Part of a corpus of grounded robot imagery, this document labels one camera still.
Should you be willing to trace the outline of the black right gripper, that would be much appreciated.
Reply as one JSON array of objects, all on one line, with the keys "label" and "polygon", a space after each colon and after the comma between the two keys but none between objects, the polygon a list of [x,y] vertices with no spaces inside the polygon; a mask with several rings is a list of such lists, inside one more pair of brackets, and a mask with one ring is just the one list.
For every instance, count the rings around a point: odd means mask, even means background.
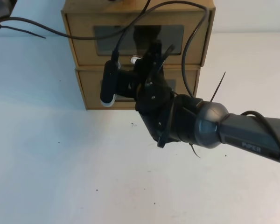
[{"label": "black right gripper", "polygon": [[153,42],[132,70],[120,69],[118,73],[118,95],[134,99],[135,110],[160,148],[174,141],[170,128],[175,94],[163,71],[163,63],[174,48],[170,45],[162,52],[162,43]]}]

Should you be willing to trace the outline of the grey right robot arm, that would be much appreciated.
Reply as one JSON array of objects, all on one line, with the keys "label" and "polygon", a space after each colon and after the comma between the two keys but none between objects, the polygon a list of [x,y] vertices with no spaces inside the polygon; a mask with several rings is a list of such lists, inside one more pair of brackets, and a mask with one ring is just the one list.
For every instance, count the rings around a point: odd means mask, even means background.
[{"label": "grey right robot arm", "polygon": [[231,145],[280,163],[280,119],[258,112],[232,114],[220,103],[176,94],[164,77],[163,63],[174,46],[163,52],[152,43],[132,70],[119,70],[117,93],[135,100],[157,146],[185,142],[191,146],[215,148]]}]

